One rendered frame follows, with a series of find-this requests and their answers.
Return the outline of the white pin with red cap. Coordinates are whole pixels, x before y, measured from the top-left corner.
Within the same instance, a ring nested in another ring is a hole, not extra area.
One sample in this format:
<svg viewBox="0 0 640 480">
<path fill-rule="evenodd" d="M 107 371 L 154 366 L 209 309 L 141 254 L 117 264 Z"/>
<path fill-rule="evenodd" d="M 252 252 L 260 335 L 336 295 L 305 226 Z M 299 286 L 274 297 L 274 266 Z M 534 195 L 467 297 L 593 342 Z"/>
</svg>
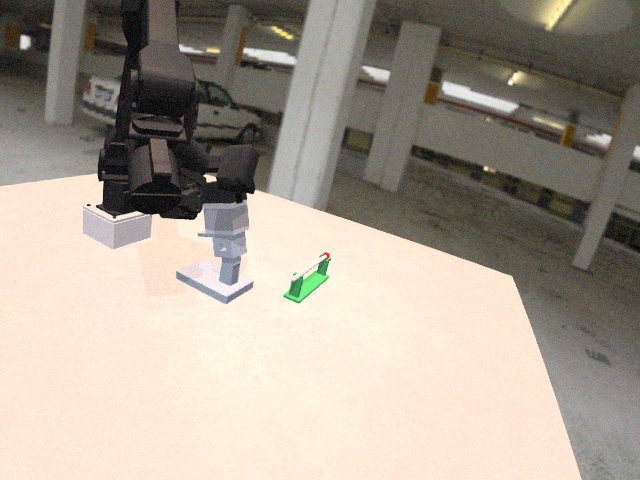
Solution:
<svg viewBox="0 0 640 480">
<path fill-rule="evenodd" d="M 329 253 L 325 252 L 322 254 L 322 257 L 320 257 L 318 260 L 316 260 L 315 262 L 313 262 L 312 264 L 310 264 L 308 267 L 306 267 L 305 269 L 303 269 L 301 272 L 299 272 L 298 274 L 296 274 L 295 276 L 293 276 L 291 278 L 291 282 L 295 282 L 296 280 L 298 280 L 300 278 L 301 275 L 306 274 L 307 272 L 309 272 L 311 269 L 313 269 L 315 266 L 317 266 L 319 263 L 321 263 L 323 260 L 327 260 L 329 259 L 330 255 Z"/>
</svg>

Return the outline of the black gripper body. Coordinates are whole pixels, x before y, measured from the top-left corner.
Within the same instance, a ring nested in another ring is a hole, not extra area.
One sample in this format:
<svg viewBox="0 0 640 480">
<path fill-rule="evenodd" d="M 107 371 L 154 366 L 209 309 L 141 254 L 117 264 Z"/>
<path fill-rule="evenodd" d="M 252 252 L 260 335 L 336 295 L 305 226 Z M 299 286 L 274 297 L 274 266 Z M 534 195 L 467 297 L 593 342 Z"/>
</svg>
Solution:
<svg viewBox="0 0 640 480">
<path fill-rule="evenodd" d="M 193 133 L 190 145 L 179 143 L 175 150 L 177 171 L 185 168 L 203 176 L 205 173 L 217 173 L 218 188 L 246 193 L 257 169 L 259 152 L 251 144 L 230 145 L 225 147 L 223 156 L 210 155 L 212 146 L 194 141 Z"/>
</svg>

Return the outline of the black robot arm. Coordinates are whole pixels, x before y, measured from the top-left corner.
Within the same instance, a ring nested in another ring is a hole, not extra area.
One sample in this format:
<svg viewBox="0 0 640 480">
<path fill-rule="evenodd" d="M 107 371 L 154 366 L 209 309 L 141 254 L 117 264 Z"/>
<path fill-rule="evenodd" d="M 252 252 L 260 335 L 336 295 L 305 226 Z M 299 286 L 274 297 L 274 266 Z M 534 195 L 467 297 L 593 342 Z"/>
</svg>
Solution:
<svg viewBox="0 0 640 480">
<path fill-rule="evenodd" d="M 194 220 L 203 210 L 207 179 L 177 171 L 178 144 L 190 145 L 197 127 L 199 82 L 179 48 L 179 0 L 122 0 L 120 16 L 128 47 L 115 126 L 100 149 L 98 180 L 111 216 L 141 212 Z M 184 115 L 184 124 L 164 116 Z M 105 171 L 103 173 L 102 171 Z"/>
</svg>

